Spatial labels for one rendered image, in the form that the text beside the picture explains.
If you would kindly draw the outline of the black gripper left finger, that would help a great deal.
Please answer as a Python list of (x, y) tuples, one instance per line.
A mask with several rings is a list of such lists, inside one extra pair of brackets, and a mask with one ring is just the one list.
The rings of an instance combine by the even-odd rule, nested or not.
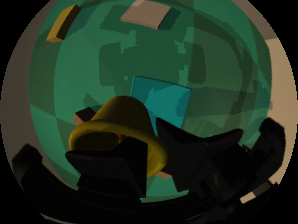
[(78, 173), (129, 181), (140, 198), (146, 197), (148, 144), (136, 137), (126, 137), (110, 151), (69, 151), (68, 163)]

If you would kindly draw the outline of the orange rectangular block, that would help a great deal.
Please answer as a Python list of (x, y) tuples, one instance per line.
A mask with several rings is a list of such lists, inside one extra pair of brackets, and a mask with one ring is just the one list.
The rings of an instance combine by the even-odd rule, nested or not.
[(78, 12), (81, 11), (81, 8), (74, 4), (74, 6), (64, 8), (61, 11), (60, 16), (57, 16), (55, 20), (55, 24), (53, 24), (53, 28), (49, 31), (49, 35), (47, 37), (47, 41), (60, 41), (64, 40), (65, 35), (68, 34), (69, 27), (72, 26), (74, 19), (77, 18)]

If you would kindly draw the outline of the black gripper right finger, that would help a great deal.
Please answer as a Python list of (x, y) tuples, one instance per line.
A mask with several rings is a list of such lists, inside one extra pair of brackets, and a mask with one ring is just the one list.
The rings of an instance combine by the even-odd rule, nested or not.
[(168, 167), (172, 173), (177, 192), (188, 189), (190, 181), (200, 171), (205, 160), (218, 152), (239, 143), (243, 129), (235, 128), (220, 135), (198, 137), (192, 133), (182, 131), (177, 125), (156, 117), (158, 137), (168, 148)]

